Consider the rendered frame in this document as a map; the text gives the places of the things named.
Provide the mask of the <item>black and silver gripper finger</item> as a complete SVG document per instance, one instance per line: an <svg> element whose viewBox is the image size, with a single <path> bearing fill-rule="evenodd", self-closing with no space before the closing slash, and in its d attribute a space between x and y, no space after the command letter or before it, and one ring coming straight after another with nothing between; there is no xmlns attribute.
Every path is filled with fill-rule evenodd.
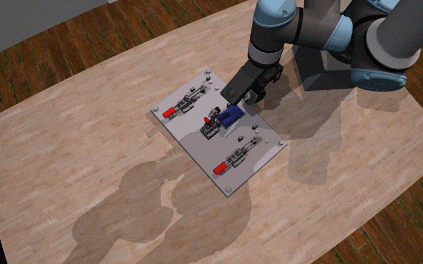
<svg viewBox="0 0 423 264"><path fill-rule="evenodd" d="M249 99L248 95L249 95L250 91L251 91L251 90L249 90L249 91L248 91L248 93L247 93L247 94L244 96L244 98L243 98L245 103L246 103L246 102L248 101L248 99Z"/></svg>
<svg viewBox="0 0 423 264"><path fill-rule="evenodd" d="M266 96L266 92L265 92L266 88L261 88L261 91L259 93L255 93L253 91L250 91L250 98L248 99L248 101L246 102L247 105L252 105L255 104L259 101L261 101L265 96Z"/></svg>

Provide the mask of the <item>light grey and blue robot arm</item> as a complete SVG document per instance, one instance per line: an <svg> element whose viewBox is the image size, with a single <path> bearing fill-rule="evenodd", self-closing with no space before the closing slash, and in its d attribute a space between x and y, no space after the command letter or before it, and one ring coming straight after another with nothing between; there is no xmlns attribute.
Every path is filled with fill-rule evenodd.
<svg viewBox="0 0 423 264"><path fill-rule="evenodd" d="M285 43L325 50L351 64L351 82L358 88L403 88L406 70L423 47L423 0L352 0L341 13L340 1L304 0L301 8L295 0L258 0L250 57L261 64L275 63ZM221 96L236 106L265 72L248 60Z"/></svg>

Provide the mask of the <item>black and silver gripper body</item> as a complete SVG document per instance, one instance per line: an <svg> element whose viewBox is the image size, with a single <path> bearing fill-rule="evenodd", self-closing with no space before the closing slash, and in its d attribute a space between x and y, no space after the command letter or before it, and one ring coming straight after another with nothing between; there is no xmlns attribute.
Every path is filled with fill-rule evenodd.
<svg viewBox="0 0 423 264"><path fill-rule="evenodd" d="M266 70L265 74L257 81L257 83L251 88L251 90L255 93L259 93L261 91L261 88L266 88L266 85L271 82L275 83L277 80L280 79L281 73L283 71L283 66L279 63L279 60L277 60L275 63L272 64L261 64L253 60L248 52L248 59L249 61L258 68L264 68ZM276 65L275 65L276 64ZM275 66L274 66L275 65ZM273 67L271 67L273 66ZM280 74L279 74L280 73ZM276 77L279 74L278 77ZM261 87L261 88L260 88Z"/></svg>

